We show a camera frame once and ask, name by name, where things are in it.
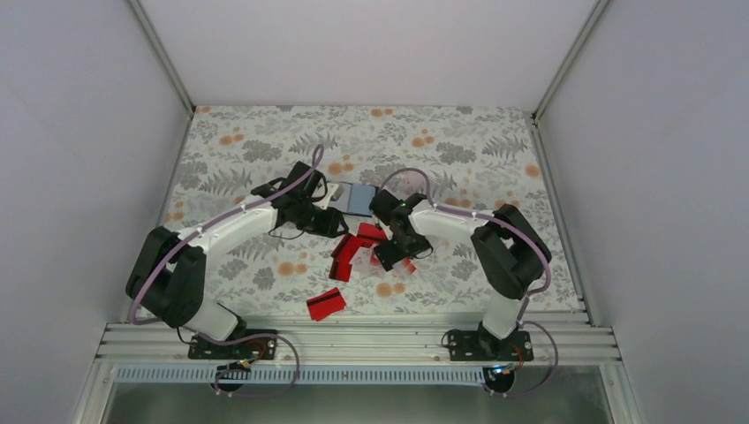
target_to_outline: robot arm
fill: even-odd
[[[549,249],[533,230],[530,223],[512,205],[496,211],[473,214],[448,213],[428,204],[424,194],[413,194],[405,201],[387,190],[381,190],[370,208],[387,226],[392,237],[374,249],[386,270],[404,258],[416,258],[432,246],[424,236],[444,237],[473,245],[486,278],[495,289],[488,310],[479,325],[479,337],[484,350],[498,352],[503,340],[517,329],[517,318],[528,287],[541,277],[543,265],[533,249],[517,236],[496,223],[476,215],[493,216],[527,235],[541,250],[546,261],[551,260]]]
[[[288,177],[254,188],[252,195],[238,205],[241,212],[205,230],[198,226],[178,232],[164,227],[151,231],[128,279],[127,295],[135,299],[165,255],[180,241],[197,232],[198,236],[170,261],[172,266],[159,271],[141,305],[172,328],[187,327],[222,341],[242,336],[244,321],[229,309],[204,297],[205,271],[216,258],[284,223],[294,223],[301,231],[329,238],[348,232],[343,214],[335,208],[328,208],[328,204],[339,195],[338,185],[328,184],[316,170],[288,193],[257,207],[249,207],[284,189],[307,171],[309,166],[296,163]]]

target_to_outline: floral tablecloth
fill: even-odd
[[[418,167],[431,177],[441,202],[518,206],[553,255],[551,288],[529,309],[578,308],[530,134],[515,109],[198,107],[166,226],[194,226],[224,212],[253,187],[286,176],[296,161],[310,163],[319,143],[326,148],[320,170],[329,180],[378,186],[394,170]],[[407,195],[423,182],[405,175],[393,184],[392,191]],[[360,219],[351,219],[350,227],[355,230]],[[296,231],[276,232],[290,238]],[[343,283],[328,279],[338,241],[306,234],[249,239],[207,270],[207,292],[239,314],[306,314],[305,301],[333,287],[348,304],[341,314],[475,312],[488,304],[492,289],[469,246],[432,238],[434,253],[414,261],[412,276],[354,273]]]

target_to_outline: red block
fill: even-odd
[[[320,321],[330,314],[343,311],[346,308],[346,301],[341,296],[341,292],[336,288],[308,300],[306,307],[309,309],[310,318]]]

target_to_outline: white wall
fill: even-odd
[[[0,421],[69,422],[186,113],[121,0],[0,6]]]
[[[651,423],[749,422],[749,3],[613,2],[541,119]]]
[[[594,0],[141,0],[198,104],[535,110]]]

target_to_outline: black cable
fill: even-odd
[[[270,181],[268,182],[268,185],[269,185],[269,186],[275,186],[276,184],[280,183],[281,181],[284,181],[285,179],[286,179],[286,178],[284,178],[284,177],[279,177],[279,178],[276,178],[276,179],[271,179],[271,180],[270,180]]]
[[[315,203],[316,201],[321,201],[322,199],[325,199],[325,196],[328,195],[328,179],[325,178],[324,175],[322,176],[322,183],[324,184],[324,187],[325,187],[325,193],[323,193],[322,196],[310,197],[309,200],[312,203]]]
[[[431,256],[431,255],[432,255],[432,254],[433,254],[434,252],[435,252],[435,249],[434,249],[433,247],[430,247],[430,248],[429,248],[429,253],[427,254],[427,256],[421,256],[421,257],[419,257],[419,256],[414,256],[414,257],[413,257],[413,259],[426,259],[426,258],[428,258],[429,256]]]
[[[302,234],[304,234],[304,230],[302,230],[302,231],[299,232],[299,234],[297,234],[294,237],[284,237],[284,236],[277,236],[276,234],[271,234],[274,230],[275,230],[275,228],[273,230],[271,230],[271,231],[268,231],[268,235],[270,237],[275,237],[275,238],[281,239],[281,240],[294,240],[294,239],[298,239],[298,238],[302,237]]]
[[[444,348],[450,349],[450,347],[449,347],[448,345],[446,345],[446,344],[444,343],[444,338],[445,338],[445,336],[447,336],[447,335],[448,335],[448,333],[450,333],[450,332],[449,332],[449,331],[447,331],[447,332],[445,332],[445,334],[443,334],[443,338],[441,338],[441,339],[440,339],[440,345],[441,345],[442,347],[444,347]]]
[[[185,345],[189,345],[189,346],[192,346],[192,345],[193,345],[193,344],[192,344],[192,343],[190,343],[190,342],[186,342],[186,341],[185,341],[185,340],[184,340],[184,339],[182,338],[182,333],[180,333],[180,332],[179,332],[179,327],[177,327],[177,337],[179,337],[179,341],[180,341],[180,342],[182,342],[182,343],[184,343]]]

